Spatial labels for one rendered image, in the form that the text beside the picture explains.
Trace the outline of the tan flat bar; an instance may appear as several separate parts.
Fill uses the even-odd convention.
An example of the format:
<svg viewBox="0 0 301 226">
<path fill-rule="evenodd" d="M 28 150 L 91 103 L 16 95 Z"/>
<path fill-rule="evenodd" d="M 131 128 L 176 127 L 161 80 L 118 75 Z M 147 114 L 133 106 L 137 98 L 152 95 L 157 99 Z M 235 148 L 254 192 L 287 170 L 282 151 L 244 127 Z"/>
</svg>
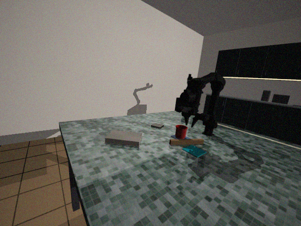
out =
<svg viewBox="0 0 301 226">
<path fill-rule="evenodd" d="M 203 139 L 170 139 L 170 145 L 197 145 L 203 144 Z"/>
</svg>

